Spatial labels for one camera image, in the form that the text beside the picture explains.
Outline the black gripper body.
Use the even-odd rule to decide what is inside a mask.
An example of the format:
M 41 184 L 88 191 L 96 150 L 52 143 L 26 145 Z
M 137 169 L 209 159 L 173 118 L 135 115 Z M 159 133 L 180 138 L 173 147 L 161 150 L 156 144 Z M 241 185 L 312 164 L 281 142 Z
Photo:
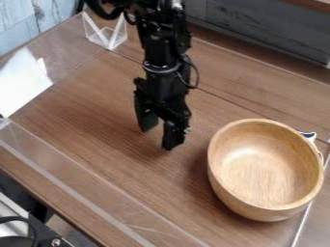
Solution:
M 145 77 L 136 77 L 133 96 L 153 104 L 159 120 L 179 122 L 191 118 L 185 95 L 192 89 L 191 65 L 177 62 L 172 67 L 143 64 Z

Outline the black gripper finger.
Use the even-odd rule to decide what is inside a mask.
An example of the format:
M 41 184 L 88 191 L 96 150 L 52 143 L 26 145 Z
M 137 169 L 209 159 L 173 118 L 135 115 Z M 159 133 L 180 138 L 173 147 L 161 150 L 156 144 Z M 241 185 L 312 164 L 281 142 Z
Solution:
M 188 124 L 185 120 L 179 122 L 164 122 L 163 148 L 167 151 L 171 151 L 175 147 L 184 143 L 187 127 Z
M 139 128 L 145 132 L 159 124 L 159 116 L 153 111 L 153 104 L 147 102 L 141 96 L 135 96 L 133 109 Z

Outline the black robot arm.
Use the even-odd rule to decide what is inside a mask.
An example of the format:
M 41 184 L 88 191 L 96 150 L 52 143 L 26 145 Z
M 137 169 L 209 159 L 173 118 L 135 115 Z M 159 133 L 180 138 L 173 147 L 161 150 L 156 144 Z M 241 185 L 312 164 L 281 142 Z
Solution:
M 185 95 L 199 86 L 197 68 L 187 55 L 191 32 L 184 0 L 85 0 L 105 20 L 122 17 L 136 27 L 144 49 L 144 77 L 133 79 L 133 108 L 141 130 L 164 125 L 163 148 L 184 143 L 191 111 Z

